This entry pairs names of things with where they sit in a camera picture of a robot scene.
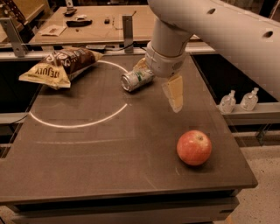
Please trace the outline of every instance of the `apple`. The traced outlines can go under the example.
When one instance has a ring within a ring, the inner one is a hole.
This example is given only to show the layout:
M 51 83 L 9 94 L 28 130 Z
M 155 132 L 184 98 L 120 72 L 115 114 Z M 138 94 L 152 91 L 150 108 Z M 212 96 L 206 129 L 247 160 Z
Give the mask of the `apple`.
M 189 130 L 177 143 L 177 153 L 188 165 L 202 165 L 210 157 L 212 143 L 210 138 L 200 130 Z

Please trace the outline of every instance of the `small white bottle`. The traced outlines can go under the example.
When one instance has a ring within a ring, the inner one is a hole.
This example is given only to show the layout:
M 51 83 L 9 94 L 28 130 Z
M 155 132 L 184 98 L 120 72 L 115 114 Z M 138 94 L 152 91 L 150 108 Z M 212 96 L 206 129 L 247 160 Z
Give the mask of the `small white bottle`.
M 241 100 L 240 107 L 244 110 L 251 111 L 256 106 L 259 98 L 257 97 L 257 91 L 259 90 L 258 87 L 254 87 L 251 93 L 247 93 L 243 96 Z
M 219 109 L 223 113 L 231 113 L 235 108 L 236 99 L 235 99 L 235 91 L 231 90 L 230 94 L 225 95 L 222 97 L 219 105 Z

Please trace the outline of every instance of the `red apple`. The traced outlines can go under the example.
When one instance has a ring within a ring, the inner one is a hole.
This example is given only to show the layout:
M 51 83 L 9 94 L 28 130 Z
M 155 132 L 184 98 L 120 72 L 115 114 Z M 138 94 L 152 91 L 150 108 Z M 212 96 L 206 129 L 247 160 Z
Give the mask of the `red apple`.
M 188 165 L 202 165 L 211 154 L 210 138 L 200 130 L 190 130 L 180 137 L 177 143 L 177 153 Z

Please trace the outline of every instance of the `dark gray tabletop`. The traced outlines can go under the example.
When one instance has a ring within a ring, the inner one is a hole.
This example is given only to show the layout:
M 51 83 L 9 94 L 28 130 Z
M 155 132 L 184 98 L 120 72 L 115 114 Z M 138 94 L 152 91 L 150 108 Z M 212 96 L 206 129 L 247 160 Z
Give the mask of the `dark gray tabletop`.
M 106 56 L 127 70 L 143 55 Z M 132 94 L 123 70 L 96 63 L 70 89 L 43 87 L 6 159 L 0 160 L 0 203 L 194 193 L 256 186 L 193 61 L 187 57 L 184 107 L 174 113 L 163 80 Z M 188 130 L 213 142 L 199 168 L 180 161 L 176 144 Z

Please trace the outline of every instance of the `can lid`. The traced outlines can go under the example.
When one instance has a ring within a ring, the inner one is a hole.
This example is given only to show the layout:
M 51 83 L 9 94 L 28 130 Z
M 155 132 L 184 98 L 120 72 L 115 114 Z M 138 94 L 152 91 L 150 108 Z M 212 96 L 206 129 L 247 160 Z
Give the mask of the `can lid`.
M 128 78 L 126 76 L 122 76 L 122 87 L 126 90 L 126 91 L 130 91 L 130 81 L 128 80 Z

